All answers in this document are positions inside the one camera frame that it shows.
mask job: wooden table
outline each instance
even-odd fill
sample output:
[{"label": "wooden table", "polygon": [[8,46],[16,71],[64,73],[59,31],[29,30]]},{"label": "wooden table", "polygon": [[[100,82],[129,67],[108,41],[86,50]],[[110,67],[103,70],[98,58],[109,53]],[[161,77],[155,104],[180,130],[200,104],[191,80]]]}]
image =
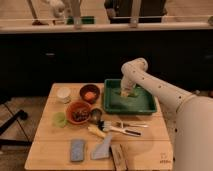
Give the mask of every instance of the wooden table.
[{"label": "wooden table", "polygon": [[[89,123],[83,125],[67,124],[64,128],[53,125],[52,117],[56,112],[65,112],[68,104],[62,104],[56,97],[57,90],[66,86],[71,89],[71,102],[80,99],[79,90],[84,84],[56,83],[52,86],[43,111],[33,144],[31,146],[26,170],[115,170],[112,156],[109,159],[91,160],[90,153],[102,138],[90,133]],[[96,84],[103,94],[103,84]],[[137,128],[141,137],[132,137],[113,132],[113,143],[122,145],[129,170],[171,170],[173,150],[158,100],[157,112],[152,115],[109,115],[103,113],[104,120],[146,122],[148,128]],[[93,107],[102,108],[101,97]],[[70,143],[72,139],[85,139],[85,160],[70,162]]]}]

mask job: blue sponge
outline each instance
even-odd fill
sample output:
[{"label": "blue sponge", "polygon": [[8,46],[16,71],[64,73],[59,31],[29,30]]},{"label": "blue sponge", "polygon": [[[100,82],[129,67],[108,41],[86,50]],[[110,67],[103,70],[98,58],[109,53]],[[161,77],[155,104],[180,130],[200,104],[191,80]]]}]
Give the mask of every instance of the blue sponge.
[{"label": "blue sponge", "polygon": [[83,139],[73,139],[71,141],[71,161],[84,160],[84,146],[85,140]]}]

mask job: orange bowl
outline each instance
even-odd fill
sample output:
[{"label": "orange bowl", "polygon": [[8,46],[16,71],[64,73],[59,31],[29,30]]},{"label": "orange bowl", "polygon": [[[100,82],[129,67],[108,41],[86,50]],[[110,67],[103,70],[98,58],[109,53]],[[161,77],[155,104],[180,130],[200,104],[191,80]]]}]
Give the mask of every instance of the orange bowl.
[{"label": "orange bowl", "polygon": [[90,104],[95,103],[99,95],[100,89],[94,84],[86,84],[80,89],[81,98]]},{"label": "orange bowl", "polygon": [[72,124],[82,124],[90,119],[91,106],[84,101],[70,103],[66,110],[66,117]]}]

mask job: green object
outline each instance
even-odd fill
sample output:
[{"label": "green object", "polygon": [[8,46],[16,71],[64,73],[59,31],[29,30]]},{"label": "green object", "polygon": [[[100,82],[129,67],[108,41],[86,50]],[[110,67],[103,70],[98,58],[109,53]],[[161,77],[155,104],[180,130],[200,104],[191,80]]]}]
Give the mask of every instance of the green object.
[{"label": "green object", "polygon": [[67,119],[63,112],[58,112],[53,115],[53,124],[57,127],[63,128],[67,124]]},{"label": "green object", "polygon": [[103,108],[109,114],[144,114],[157,111],[154,97],[140,86],[136,86],[128,97],[120,96],[120,79],[106,79],[104,82]]},{"label": "green object", "polygon": [[[95,24],[94,16],[83,16],[81,17],[82,24]],[[67,24],[74,24],[73,17],[67,19]]]}]

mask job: cabinet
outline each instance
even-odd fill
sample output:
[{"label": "cabinet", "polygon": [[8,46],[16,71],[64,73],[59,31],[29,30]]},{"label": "cabinet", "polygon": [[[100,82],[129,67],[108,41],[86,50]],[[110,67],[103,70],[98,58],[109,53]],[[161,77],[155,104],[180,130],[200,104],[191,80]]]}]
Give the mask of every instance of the cabinet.
[{"label": "cabinet", "polygon": [[47,95],[54,82],[121,78],[144,57],[148,72],[187,90],[213,88],[213,30],[0,34],[0,89]]}]

